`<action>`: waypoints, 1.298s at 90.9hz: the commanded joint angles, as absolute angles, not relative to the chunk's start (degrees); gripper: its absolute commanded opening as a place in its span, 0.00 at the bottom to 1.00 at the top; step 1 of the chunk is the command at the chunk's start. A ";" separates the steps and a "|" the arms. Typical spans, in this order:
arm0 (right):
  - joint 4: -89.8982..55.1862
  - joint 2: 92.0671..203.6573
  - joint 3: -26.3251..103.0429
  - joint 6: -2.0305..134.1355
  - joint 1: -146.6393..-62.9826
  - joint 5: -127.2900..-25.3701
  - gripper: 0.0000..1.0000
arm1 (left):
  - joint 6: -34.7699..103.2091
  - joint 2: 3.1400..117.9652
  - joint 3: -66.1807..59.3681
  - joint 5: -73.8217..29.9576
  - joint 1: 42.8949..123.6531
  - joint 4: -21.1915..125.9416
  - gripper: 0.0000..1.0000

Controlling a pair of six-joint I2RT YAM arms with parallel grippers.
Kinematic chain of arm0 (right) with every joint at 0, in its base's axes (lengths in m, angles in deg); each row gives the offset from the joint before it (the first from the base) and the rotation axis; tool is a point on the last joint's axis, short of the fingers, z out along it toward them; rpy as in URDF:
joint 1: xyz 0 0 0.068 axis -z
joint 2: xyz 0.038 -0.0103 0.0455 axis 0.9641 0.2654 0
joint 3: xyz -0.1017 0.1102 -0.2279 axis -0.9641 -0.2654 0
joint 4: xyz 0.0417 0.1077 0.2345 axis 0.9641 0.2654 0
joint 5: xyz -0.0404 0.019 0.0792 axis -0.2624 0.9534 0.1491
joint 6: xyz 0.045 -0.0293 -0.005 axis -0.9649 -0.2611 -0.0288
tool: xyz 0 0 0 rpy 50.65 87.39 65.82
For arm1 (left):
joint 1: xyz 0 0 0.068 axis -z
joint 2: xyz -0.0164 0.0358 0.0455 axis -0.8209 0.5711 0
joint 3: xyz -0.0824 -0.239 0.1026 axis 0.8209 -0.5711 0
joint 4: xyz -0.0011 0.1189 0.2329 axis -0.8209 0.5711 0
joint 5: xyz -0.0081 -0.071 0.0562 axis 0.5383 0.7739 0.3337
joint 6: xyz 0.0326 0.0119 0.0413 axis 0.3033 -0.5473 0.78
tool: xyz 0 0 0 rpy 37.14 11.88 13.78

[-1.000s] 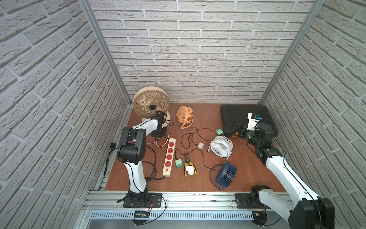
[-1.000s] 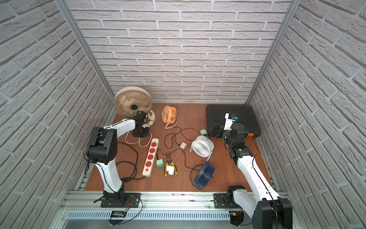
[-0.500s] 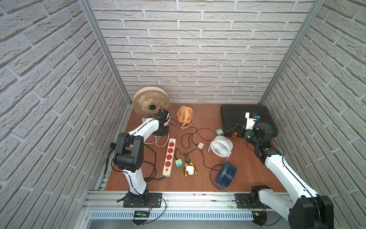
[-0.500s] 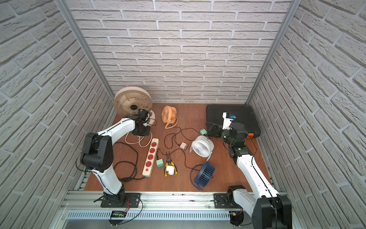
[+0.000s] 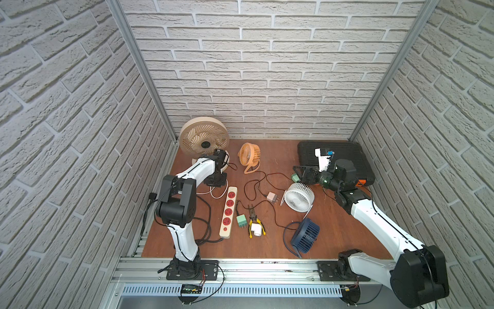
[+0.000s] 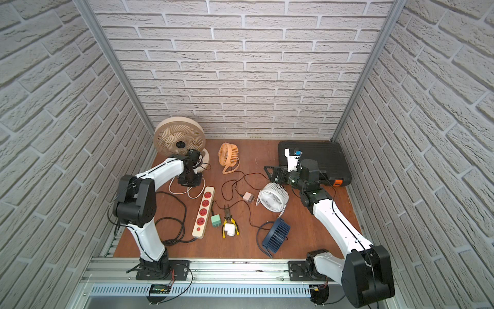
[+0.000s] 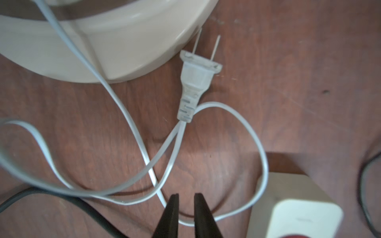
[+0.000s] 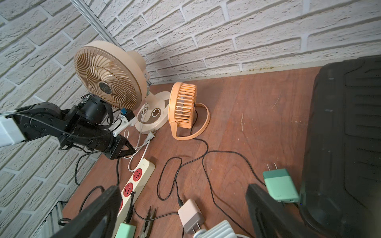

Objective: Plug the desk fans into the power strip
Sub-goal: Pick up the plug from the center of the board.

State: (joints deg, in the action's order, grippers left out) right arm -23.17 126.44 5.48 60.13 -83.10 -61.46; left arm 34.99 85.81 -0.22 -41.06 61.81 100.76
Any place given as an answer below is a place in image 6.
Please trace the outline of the green plug adapter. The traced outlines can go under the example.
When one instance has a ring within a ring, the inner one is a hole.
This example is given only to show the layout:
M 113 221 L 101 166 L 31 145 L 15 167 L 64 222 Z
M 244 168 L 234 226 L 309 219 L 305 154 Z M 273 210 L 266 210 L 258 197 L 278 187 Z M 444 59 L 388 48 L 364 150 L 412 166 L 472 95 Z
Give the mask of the green plug adapter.
M 219 214 L 211 216 L 210 220 L 214 228 L 218 228 L 222 225 L 221 216 Z

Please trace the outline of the beige power strip red sockets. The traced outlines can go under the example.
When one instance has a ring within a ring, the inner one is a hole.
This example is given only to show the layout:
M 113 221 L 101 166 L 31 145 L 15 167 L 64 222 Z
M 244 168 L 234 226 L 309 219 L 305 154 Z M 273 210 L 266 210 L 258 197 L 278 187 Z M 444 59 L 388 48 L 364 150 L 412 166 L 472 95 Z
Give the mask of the beige power strip red sockets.
M 199 205 L 198 215 L 194 222 L 194 227 L 192 230 L 192 237 L 195 239 L 202 239 L 205 235 L 207 229 L 208 221 L 211 216 L 211 208 L 214 201 L 215 189 L 214 187 L 208 186 L 205 188 L 203 193 L 201 203 Z

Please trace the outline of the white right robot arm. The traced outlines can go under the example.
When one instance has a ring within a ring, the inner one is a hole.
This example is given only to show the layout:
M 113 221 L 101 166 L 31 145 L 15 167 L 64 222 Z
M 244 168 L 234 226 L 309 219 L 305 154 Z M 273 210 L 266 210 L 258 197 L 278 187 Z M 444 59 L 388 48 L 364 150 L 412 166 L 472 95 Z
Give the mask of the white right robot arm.
M 395 295 L 391 255 L 382 245 L 373 245 L 339 210 L 334 198 L 320 184 L 317 161 L 298 159 L 287 167 L 266 166 L 271 182 L 298 189 L 301 202 L 328 230 L 344 257 L 320 249 L 307 255 L 312 276 L 325 276 L 338 283 L 352 306 L 378 304 Z

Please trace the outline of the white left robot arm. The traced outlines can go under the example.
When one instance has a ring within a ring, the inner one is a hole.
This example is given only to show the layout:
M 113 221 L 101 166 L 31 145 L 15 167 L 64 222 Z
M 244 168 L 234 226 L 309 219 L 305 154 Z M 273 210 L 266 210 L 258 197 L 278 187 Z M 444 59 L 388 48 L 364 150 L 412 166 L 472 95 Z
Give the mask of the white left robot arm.
M 176 177 L 182 186 L 197 187 L 202 174 L 194 169 L 199 167 L 201 160 L 200 151 L 189 149 L 148 171 L 124 175 L 119 180 L 112 213 L 117 217 L 116 224 L 131 232 L 140 250 L 136 279 L 165 279 L 171 273 L 169 255 L 154 222 L 156 190 Z

